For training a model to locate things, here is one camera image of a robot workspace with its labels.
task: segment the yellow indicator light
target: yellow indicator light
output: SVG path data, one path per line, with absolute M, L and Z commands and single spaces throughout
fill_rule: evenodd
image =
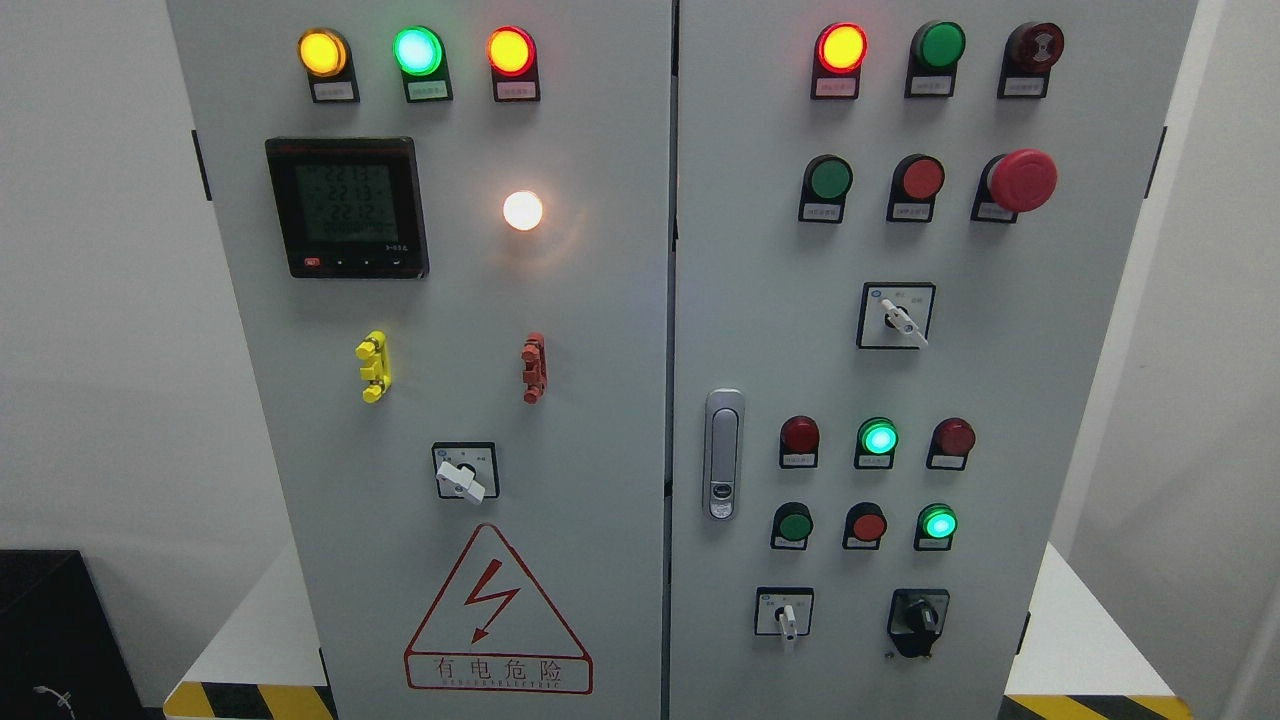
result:
M 818 60 L 833 73 L 851 73 L 867 56 L 867 33 L 854 23 L 836 23 L 818 38 Z
M 502 217 L 517 231 L 531 231 L 543 222 L 543 201 L 527 190 L 512 192 L 502 204 Z
M 489 36 L 488 53 L 493 69 L 516 77 L 534 64 L 534 38 L 516 26 L 500 27 Z
M 311 28 L 298 38 L 298 60 L 316 77 L 333 77 L 347 69 L 347 41 L 338 31 Z

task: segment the green indicator light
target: green indicator light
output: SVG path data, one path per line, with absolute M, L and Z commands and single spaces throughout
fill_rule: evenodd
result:
M 840 160 L 824 160 L 809 176 L 809 186 L 823 200 L 833 200 L 854 186 L 854 173 Z
M 778 534 L 791 542 L 799 542 L 813 532 L 813 520 L 804 515 L 787 515 L 778 523 Z
M 931 505 L 920 512 L 920 529 L 933 539 L 946 539 L 956 532 L 956 514 L 946 505 Z
M 863 450 L 872 455 L 887 455 L 897 447 L 897 429 L 884 418 L 867 420 L 858 436 L 861 438 Z
M 396 35 L 396 61 L 406 73 L 429 76 L 440 67 L 443 59 L 440 38 L 425 27 L 407 27 Z
M 952 22 L 929 23 L 915 36 L 915 56 L 931 68 L 948 68 L 964 55 L 964 31 Z

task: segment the yellow black hazard stripe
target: yellow black hazard stripe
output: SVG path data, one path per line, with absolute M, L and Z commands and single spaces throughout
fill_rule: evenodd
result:
M 165 717 L 337 720 L 328 687 L 182 683 L 164 703 Z
M 337 720 L 326 687 L 182 683 L 164 703 L 174 720 Z M 1176 697 L 1007 696 L 997 720 L 1192 720 Z
M 1167 696 L 1014 694 L 998 720 L 1192 720 L 1192 711 Z

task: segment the lcd display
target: lcd display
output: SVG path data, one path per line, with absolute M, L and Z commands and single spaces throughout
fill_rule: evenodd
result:
M 399 242 L 387 165 L 294 168 L 311 242 Z

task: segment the emergency stop button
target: emergency stop button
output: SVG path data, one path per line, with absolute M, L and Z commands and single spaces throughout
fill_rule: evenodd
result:
M 1015 223 L 1019 213 L 1029 213 L 1048 202 L 1057 188 L 1057 165 L 1043 150 L 1024 147 L 997 155 L 987 163 L 973 219 Z

